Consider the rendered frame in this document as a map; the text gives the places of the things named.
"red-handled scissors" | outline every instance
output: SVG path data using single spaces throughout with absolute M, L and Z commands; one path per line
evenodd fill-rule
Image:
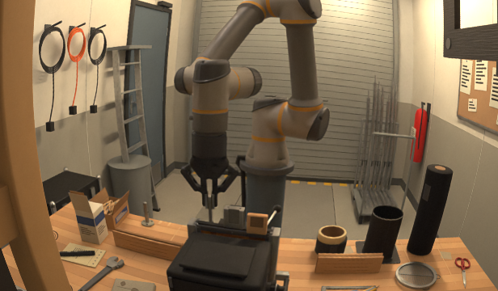
M 467 258 L 456 258 L 456 266 L 460 267 L 462 270 L 462 283 L 465 285 L 466 289 L 466 273 L 465 270 L 470 267 L 470 261 Z

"wooden workbench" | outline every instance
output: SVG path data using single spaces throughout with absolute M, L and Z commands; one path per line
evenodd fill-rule
M 91 291 L 110 291 L 116 278 L 154 282 L 157 285 L 157 291 L 169 290 L 167 268 L 171 263 L 170 261 L 116 247 L 112 232 L 109 232 L 108 237 L 99 246 L 83 242 L 80 239 L 72 204 L 59 210 L 50 219 L 53 230 L 59 234 L 57 245 L 60 251 L 68 243 L 96 247 L 106 251 L 104 258 L 100 261 L 97 268 L 84 267 L 65 261 L 62 262 L 74 291 L 84 286 L 96 273 L 105 267 L 107 258 L 114 255 L 123 259 L 125 266 L 109 273 Z M 155 226 L 145 228 L 141 226 L 140 221 L 142 220 L 143 217 L 129 214 L 120 228 L 145 232 L 150 236 L 158 236 L 174 242 L 184 243 L 186 241 L 188 236 L 186 226 L 164 221 L 154 221 Z M 355 241 L 348 241 L 348 245 L 355 251 Z M 496 290 L 493 283 L 488 279 L 483 269 L 460 238 L 437 238 L 433 252 L 423 257 L 412 255 L 406 251 L 406 239 L 398 240 L 396 246 L 399 250 L 402 264 L 409 261 L 425 262 L 435 268 L 437 273 L 441 275 L 441 279 L 430 290 L 464 289 L 461 269 L 454 265 L 454 259 L 458 256 L 467 257 L 471 262 L 471 268 L 466 270 L 466 290 Z M 400 264 L 382 265 L 381 271 L 375 274 L 315 274 L 314 269 L 317 255 L 314 253 L 314 247 L 315 240 L 313 239 L 281 239 L 278 270 L 290 272 L 289 291 L 319 291 L 322 286 L 355 285 L 380 285 L 379 291 L 410 290 L 401 286 L 395 279 L 395 271 Z M 440 251 L 450 252 L 452 259 L 443 260 Z M 14 282 L 24 288 L 10 247 L 4 248 L 3 253 Z

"fire extinguisher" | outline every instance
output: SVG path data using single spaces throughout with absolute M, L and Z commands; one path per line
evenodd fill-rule
M 424 148 L 425 148 L 425 136 L 427 134 L 427 125 L 428 118 L 430 116 L 430 107 L 431 104 L 427 103 L 427 111 L 424 110 L 425 102 L 421 103 L 421 108 L 416 110 L 415 118 L 414 118 L 414 130 L 412 130 L 411 134 L 416 135 L 416 139 L 412 142 L 416 141 L 414 147 L 414 162 L 421 162 L 421 159 L 424 157 Z

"ladder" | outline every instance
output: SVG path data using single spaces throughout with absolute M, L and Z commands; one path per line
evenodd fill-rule
M 152 45 L 125 45 L 114 48 L 108 48 L 108 51 L 112 52 L 112 73 L 114 77 L 114 97 L 116 104 L 116 121 L 118 124 L 118 134 L 120 138 L 120 148 L 121 148 L 121 158 L 124 163 L 129 162 L 129 154 L 134 150 L 141 148 L 143 154 L 147 157 L 149 156 L 149 145 L 146 138 L 146 126 L 145 126 L 145 108 L 143 107 L 143 90 L 141 85 L 141 50 L 151 49 Z M 120 52 L 129 53 L 129 51 L 134 51 L 134 60 L 131 62 L 121 62 Z M 127 67 L 129 65 L 134 66 L 134 82 L 135 88 L 132 90 L 123 91 L 121 90 L 121 79 L 120 79 L 120 67 Z M 124 95 L 136 93 L 136 105 L 137 114 L 128 119 L 124 119 L 124 106 L 123 99 Z M 137 120 L 139 125 L 139 136 L 140 141 L 129 147 L 127 142 L 127 136 L 125 134 L 125 125 Z M 159 211 L 158 201 L 155 196 L 155 185 L 154 177 L 152 176 L 152 166 L 150 168 L 150 186 L 152 188 L 152 206 L 154 211 Z

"round metal dish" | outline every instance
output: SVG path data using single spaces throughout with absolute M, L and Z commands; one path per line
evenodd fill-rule
M 425 263 L 410 262 L 396 269 L 396 280 L 411 289 L 428 290 L 437 279 L 436 270 Z

